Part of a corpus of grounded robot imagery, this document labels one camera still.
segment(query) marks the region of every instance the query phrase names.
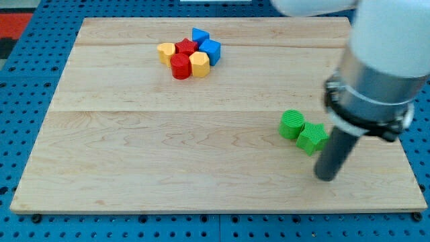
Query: blue cube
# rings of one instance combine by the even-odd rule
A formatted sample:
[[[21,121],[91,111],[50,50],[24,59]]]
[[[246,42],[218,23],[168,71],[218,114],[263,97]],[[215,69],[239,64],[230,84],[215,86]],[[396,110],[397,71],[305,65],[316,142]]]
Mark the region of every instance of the blue cube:
[[[214,66],[221,58],[221,43],[214,40],[205,40],[199,47],[200,52],[209,56],[209,65]]]
[[[203,42],[209,38],[209,33],[197,28],[193,28],[192,38],[193,41],[197,42],[198,46],[201,46]]]

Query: wood grain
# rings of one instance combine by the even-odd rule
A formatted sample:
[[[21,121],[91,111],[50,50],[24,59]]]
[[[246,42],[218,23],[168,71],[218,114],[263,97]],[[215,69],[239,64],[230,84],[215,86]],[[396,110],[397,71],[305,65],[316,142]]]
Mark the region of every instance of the wood grain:
[[[156,46],[193,26],[223,43],[222,59],[206,78],[177,81]],[[330,18],[86,19],[12,211],[424,210],[399,142],[361,139],[327,183],[312,172],[318,153],[308,157],[277,133],[290,108],[331,129],[323,82],[348,30],[346,19]]]

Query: black cylinder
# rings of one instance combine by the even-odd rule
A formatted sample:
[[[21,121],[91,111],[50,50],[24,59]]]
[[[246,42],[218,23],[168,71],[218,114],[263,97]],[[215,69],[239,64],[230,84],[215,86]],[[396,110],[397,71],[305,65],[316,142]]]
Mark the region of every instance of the black cylinder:
[[[326,182],[333,180],[359,137],[350,135],[336,126],[315,164],[315,175]]]

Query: red block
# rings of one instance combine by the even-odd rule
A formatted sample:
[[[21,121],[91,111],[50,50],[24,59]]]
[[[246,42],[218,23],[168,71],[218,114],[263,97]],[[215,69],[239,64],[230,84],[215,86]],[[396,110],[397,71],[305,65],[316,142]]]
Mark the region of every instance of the red block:
[[[174,54],[170,59],[172,76],[176,79],[186,79],[191,75],[191,62],[186,54]]]
[[[0,38],[18,40],[33,13],[0,13]]]
[[[176,53],[186,54],[188,56],[192,55],[195,51],[199,49],[198,43],[190,41],[184,38],[181,42],[175,44]]]

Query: red cylinder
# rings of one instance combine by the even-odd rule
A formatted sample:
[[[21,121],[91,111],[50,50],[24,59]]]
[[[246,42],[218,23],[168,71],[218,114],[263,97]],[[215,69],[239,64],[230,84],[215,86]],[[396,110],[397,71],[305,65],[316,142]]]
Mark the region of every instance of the red cylinder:
[[[170,59],[172,76],[176,79],[186,79],[191,75],[191,62],[186,54],[174,54]]]

